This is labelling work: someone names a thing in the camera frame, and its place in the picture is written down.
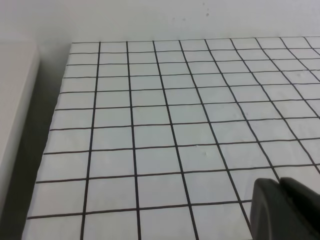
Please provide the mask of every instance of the black plastic part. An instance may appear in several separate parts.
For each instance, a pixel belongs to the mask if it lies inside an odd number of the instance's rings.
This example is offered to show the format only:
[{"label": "black plastic part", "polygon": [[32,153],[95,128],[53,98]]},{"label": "black plastic part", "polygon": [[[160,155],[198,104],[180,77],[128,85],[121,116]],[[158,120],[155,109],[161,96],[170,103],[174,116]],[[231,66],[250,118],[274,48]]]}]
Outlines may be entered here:
[{"label": "black plastic part", "polygon": [[320,196],[292,178],[259,178],[250,223],[253,240],[320,240]]}]

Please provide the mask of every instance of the white grid sheet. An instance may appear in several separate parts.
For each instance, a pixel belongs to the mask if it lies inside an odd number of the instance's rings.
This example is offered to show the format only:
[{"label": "white grid sheet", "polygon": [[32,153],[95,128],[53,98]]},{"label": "white grid sheet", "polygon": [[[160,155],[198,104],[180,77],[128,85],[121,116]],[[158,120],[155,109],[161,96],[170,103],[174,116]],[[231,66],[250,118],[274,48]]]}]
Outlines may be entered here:
[{"label": "white grid sheet", "polygon": [[320,37],[73,43],[24,240],[250,240],[257,178],[320,193]]}]

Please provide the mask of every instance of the grid paper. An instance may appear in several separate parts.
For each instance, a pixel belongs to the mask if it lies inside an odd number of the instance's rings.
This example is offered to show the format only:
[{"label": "grid paper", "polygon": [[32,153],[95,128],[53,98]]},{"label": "grid paper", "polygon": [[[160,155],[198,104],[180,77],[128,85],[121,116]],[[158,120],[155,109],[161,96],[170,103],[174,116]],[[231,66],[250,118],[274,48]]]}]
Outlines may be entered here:
[{"label": "grid paper", "polygon": [[250,240],[254,181],[320,193],[320,37],[73,43],[23,239]]}]

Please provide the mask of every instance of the black object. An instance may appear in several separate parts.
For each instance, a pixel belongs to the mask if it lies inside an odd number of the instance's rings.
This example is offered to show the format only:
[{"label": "black object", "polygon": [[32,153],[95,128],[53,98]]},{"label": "black object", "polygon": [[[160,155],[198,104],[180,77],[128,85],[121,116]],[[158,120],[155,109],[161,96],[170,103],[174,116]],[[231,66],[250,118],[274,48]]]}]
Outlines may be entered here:
[{"label": "black object", "polygon": [[320,240],[320,195],[289,177],[259,178],[250,223],[253,240]]}]

